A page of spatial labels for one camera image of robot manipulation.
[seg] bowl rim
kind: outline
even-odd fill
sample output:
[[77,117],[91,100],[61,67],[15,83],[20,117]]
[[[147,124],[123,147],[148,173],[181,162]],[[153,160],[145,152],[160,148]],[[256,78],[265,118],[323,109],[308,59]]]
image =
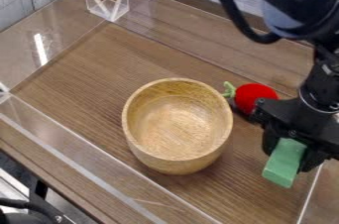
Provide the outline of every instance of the bowl rim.
[[[147,89],[149,88],[151,86],[159,84],[159,83],[163,83],[163,82],[175,82],[175,81],[181,81],[181,82],[189,82],[189,83],[195,83],[195,84],[199,84],[200,86],[203,86],[204,88],[207,88],[215,95],[216,95],[216,98],[219,99],[219,102],[220,104],[223,105],[223,113],[225,114],[227,116],[227,121],[229,121],[229,123],[227,124],[227,128],[225,128],[225,132],[224,132],[224,135],[220,137],[220,141],[219,141],[219,144],[216,144],[213,146],[213,148],[204,152],[200,156],[195,157],[195,158],[187,158],[187,159],[165,159],[165,158],[161,158],[156,155],[153,155],[152,152],[148,152],[140,144],[137,144],[137,141],[136,139],[133,138],[132,134],[131,134],[131,131],[129,131],[129,127],[128,127],[128,122],[127,122],[127,112],[128,112],[128,108],[131,106],[131,103],[135,99],[135,97]],[[189,79],[189,78],[181,78],[181,77],[171,77],[171,78],[163,78],[163,79],[157,79],[155,81],[151,81],[148,82],[147,84],[144,84],[140,88],[137,88],[137,90],[131,94],[131,96],[128,97],[127,101],[125,101],[125,104],[124,104],[124,107],[123,107],[123,111],[121,111],[121,128],[123,128],[123,133],[124,133],[124,136],[125,136],[125,139],[127,139],[127,143],[131,143],[133,145],[133,147],[144,154],[147,154],[147,156],[157,159],[157,160],[163,160],[163,161],[167,161],[167,162],[184,162],[184,161],[192,161],[192,160],[196,160],[196,159],[200,159],[201,157],[204,156],[208,156],[209,154],[212,154],[223,145],[224,143],[227,142],[228,138],[229,138],[229,135],[231,135],[231,132],[232,132],[232,129],[233,129],[233,113],[232,113],[232,110],[231,110],[231,106],[228,104],[228,101],[225,100],[225,97],[221,95],[221,93],[208,84],[205,84],[204,82],[201,81],[197,81],[195,79]]]

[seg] clear plastic holder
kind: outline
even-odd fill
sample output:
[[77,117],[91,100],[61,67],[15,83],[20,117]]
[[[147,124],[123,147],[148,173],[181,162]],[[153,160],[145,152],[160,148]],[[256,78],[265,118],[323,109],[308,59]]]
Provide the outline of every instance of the clear plastic holder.
[[[184,22],[175,23],[176,28],[165,30],[164,26],[169,22],[173,23],[177,17],[175,15],[176,11],[181,12]],[[249,76],[261,83],[282,87],[279,90],[287,89],[274,83],[274,75],[270,75],[261,69],[271,61],[267,61],[267,64],[249,64],[249,67],[239,61],[245,57],[237,57],[236,47],[241,47],[252,56],[252,51],[247,50],[247,43],[239,44],[239,42],[245,41],[227,40],[235,53],[224,56],[216,54],[213,46],[219,46],[220,41],[225,38],[223,37],[223,28],[229,25],[228,20],[173,0],[116,0],[116,2],[113,0],[57,0],[12,27],[11,30],[0,34],[0,46],[5,54],[0,57],[0,81],[3,89],[5,89],[3,93],[0,92],[0,118],[81,172],[88,179],[105,189],[107,193],[117,197],[119,200],[127,203],[129,208],[141,213],[145,220],[161,223],[161,221],[165,222],[165,220],[180,217],[180,220],[184,219],[188,223],[225,221],[216,220],[211,213],[204,213],[192,204],[187,203],[115,157],[101,151],[87,139],[8,93],[8,90],[45,66],[65,49],[75,43],[81,42],[87,34],[95,33],[95,28],[104,23],[104,20],[232,72]],[[188,39],[184,36],[185,32],[193,33]],[[215,39],[213,43],[205,40],[207,35],[211,35]],[[260,48],[255,48],[253,52],[260,57]],[[272,54],[268,59],[274,60],[274,56],[280,55]],[[296,59],[304,62],[304,55]],[[304,72],[287,74],[284,70],[278,74],[284,73],[287,79],[296,76],[296,80],[294,79],[296,84],[298,80],[303,78]],[[47,132],[44,128],[49,128],[53,134],[44,134]],[[75,155],[75,152],[71,152],[65,147],[68,146],[65,140],[79,150],[79,155]],[[92,155],[84,159],[81,153],[92,153]],[[315,180],[312,175],[310,176],[311,186],[306,186],[304,191],[295,191],[304,200],[300,205],[300,215],[295,219],[296,223],[303,223],[306,216],[310,216],[312,192],[318,188],[318,178],[319,180],[322,178],[319,174],[320,172],[316,174]],[[120,179],[111,179],[112,175],[117,175]]]

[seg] wooden bowl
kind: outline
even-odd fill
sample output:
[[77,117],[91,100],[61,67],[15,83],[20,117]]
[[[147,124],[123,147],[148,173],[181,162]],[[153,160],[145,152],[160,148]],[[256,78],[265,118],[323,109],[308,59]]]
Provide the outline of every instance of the wooden bowl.
[[123,108],[121,126],[131,151],[159,172],[187,174],[221,154],[232,131],[232,111],[207,84],[168,78],[144,85]]

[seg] wooden table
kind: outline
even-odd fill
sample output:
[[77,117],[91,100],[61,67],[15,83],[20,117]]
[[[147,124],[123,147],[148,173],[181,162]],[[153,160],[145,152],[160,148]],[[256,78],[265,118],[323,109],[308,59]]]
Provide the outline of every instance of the wooden table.
[[[211,2],[179,1],[221,14]],[[72,24],[64,20],[69,3],[79,3],[77,8],[83,10],[84,0],[59,0],[53,7],[3,33],[0,42],[11,40],[23,29],[43,24],[39,19],[44,15],[49,17],[52,11],[61,14],[59,21],[65,34],[92,24],[88,21],[84,25]],[[311,66],[311,49],[290,41],[270,47],[256,45],[219,16],[167,0],[148,4],[152,28],[144,21],[143,7],[137,7],[117,25],[101,23],[12,89],[12,93],[220,222],[292,223],[314,173],[303,173],[292,189],[283,189],[260,177],[267,156],[260,150],[259,126],[235,114],[232,150],[203,171],[169,176],[148,169],[128,150],[120,113],[128,96],[143,84],[173,76],[200,80],[220,91],[225,80],[236,86],[260,81],[287,98],[295,94],[295,87]],[[5,44],[4,47],[8,51],[13,49]],[[39,121],[32,122],[32,117],[25,119],[23,123],[39,128]],[[49,128],[39,129],[51,139],[63,136]],[[129,214],[124,204],[75,167],[1,121],[0,139],[1,150],[99,222],[144,223],[137,219],[139,213]],[[91,158],[89,153],[84,153],[83,158]],[[107,182],[112,179],[113,173],[108,173]],[[179,211],[169,223],[188,223],[180,214]]]

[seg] green block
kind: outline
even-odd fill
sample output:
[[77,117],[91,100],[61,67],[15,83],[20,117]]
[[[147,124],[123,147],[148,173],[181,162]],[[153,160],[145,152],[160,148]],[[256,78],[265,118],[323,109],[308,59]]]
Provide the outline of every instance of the green block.
[[278,185],[291,188],[307,146],[292,139],[280,139],[271,153],[261,176]]

